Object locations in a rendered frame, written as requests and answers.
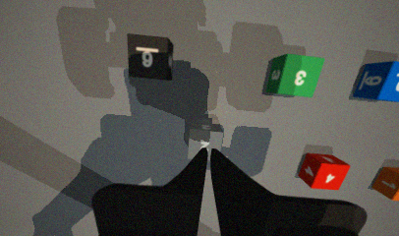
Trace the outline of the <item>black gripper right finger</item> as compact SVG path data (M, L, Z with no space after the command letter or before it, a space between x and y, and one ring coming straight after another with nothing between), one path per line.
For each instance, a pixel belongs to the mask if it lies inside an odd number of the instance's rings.
M366 211L347 201L275 195L216 148L210 172L221 236L273 236L282 226L359 234L367 221Z

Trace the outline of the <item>blue block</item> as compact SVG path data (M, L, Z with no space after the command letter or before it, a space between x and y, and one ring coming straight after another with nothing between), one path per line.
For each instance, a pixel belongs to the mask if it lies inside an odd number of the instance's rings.
M399 62L367 64L353 97L399 102Z

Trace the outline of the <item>black block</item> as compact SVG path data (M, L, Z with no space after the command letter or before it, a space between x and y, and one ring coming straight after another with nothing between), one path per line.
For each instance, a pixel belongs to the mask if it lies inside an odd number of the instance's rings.
M173 44L167 37L127 33L130 77L172 81Z

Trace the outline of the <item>green block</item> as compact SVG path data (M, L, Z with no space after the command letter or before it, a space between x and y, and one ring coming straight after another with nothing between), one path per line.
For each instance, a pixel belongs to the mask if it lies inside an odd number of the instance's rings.
M273 58L266 92L313 97L324 59L296 54Z

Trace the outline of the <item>orange block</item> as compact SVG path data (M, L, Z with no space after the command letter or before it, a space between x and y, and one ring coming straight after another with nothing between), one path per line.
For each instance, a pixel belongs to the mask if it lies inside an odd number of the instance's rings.
M391 201L399 201L399 167L383 167L372 188Z

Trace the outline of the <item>red block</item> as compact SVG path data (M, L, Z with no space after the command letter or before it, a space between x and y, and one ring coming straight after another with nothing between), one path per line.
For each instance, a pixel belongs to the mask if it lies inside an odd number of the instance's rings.
M334 155L307 153L298 176L310 188L339 190L349 167Z

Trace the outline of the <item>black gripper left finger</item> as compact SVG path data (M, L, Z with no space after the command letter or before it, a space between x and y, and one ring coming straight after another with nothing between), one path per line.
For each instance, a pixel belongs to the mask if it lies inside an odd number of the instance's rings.
M202 147L165 186L116 183L94 193L98 235L110 227L198 236L207 158Z

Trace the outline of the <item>dark grey block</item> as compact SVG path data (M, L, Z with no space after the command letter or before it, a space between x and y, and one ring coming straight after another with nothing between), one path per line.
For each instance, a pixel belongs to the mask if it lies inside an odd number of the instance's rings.
M188 147L188 159L193 159L201 148L207 148L210 160L213 148L221 151L223 130L220 125L191 123Z

